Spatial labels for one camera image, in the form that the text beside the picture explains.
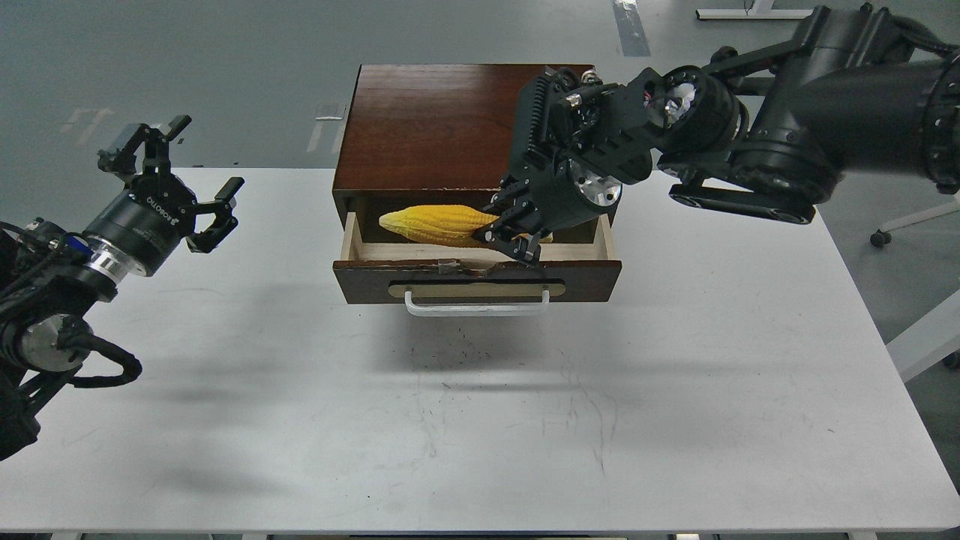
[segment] open drawer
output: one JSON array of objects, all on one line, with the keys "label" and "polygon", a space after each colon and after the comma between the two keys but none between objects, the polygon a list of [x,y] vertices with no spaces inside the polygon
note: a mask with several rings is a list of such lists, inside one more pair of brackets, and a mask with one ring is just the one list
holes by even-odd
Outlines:
[{"label": "open drawer", "polygon": [[621,264],[607,216],[586,225],[542,244],[540,266],[530,268],[482,248],[365,241],[350,212],[333,272],[350,304],[403,303],[408,290],[429,303],[539,302],[544,288],[551,302],[606,302]]}]

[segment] drawer front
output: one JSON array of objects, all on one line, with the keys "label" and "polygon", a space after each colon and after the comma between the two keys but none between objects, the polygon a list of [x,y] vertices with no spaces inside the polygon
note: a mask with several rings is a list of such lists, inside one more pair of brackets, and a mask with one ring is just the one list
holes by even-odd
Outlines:
[{"label": "drawer front", "polygon": [[[485,298],[491,302],[538,302],[530,296],[529,286],[552,284],[559,292],[551,291],[551,302],[606,302],[610,299],[617,276],[619,260],[562,260],[545,263],[542,267],[527,268],[518,263],[497,263],[486,270],[475,270],[456,259],[450,260],[337,260],[333,272],[349,304],[402,304],[397,291],[407,285],[491,283],[502,287],[488,288]],[[509,294],[511,287],[520,295]],[[457,294],[456,287],[449,291]],[[430,302],[476,301],[479,295],[428,295]]]}]

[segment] gray floor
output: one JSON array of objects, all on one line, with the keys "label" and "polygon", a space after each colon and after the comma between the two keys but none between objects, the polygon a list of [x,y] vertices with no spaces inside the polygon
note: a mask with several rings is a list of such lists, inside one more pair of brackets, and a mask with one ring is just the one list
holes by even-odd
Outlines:
[{"label": "gray floor", "polygon": [[[96,170],[96,150],[128,122],[182,112],[194,124],[173,149],[175,165],[335,166],[342,122],[315,118],[348,105],[361,63],[582,62],[625,83],[648,65],[705,63],[721,45],[748,51],[787,39],[796,24],[693,16],[695,7],[735,4],[639,2],[650,56],[630,57],[624,51],[644,49],[621,42],[611,0],[3,2],[0,218],[23,224],[39,214],[82,228],[119,189]],[[880,5],[960,41],[958,1]],[[957,290],[960,213],[899,231],[883,250],[867,238],[884,221],[947,201],[926,180],[850,175],[820,208],[887,341]],[[939,365],[908,384],[960,485],[958,388],[960,374]]]}]

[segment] chair wheel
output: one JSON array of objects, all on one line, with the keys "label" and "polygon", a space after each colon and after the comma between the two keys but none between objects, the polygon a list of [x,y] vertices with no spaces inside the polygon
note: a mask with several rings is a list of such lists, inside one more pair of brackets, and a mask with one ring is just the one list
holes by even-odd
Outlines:
[{"label": "chair wheel", "polygon": [[954,351],[953,353],[950,353],[941,361],[948,368],[957,369],[960,367],[960,351]]},{"label": "chair wheel", "polygon": [[885,233],[880,229],[876,230],[876,233],[870,235],[870,243],[876,248],[882,248],[883,246],[889,244],[894,239],[890,233]]}]

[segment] table surface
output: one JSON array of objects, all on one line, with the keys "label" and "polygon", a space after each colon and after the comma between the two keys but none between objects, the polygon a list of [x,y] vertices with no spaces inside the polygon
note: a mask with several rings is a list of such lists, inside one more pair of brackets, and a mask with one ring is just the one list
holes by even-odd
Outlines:
[{"label": "table surface", "polygon": [[[241,174],[239,228],[88,321],[144,363],[64,389],[0,464],[9,531],[949,528],[960,498],[823,223],[688,209],[655,174],[606,304],[348,306],[332,170]],[[109,371],[91,359],[84,372]]]}]

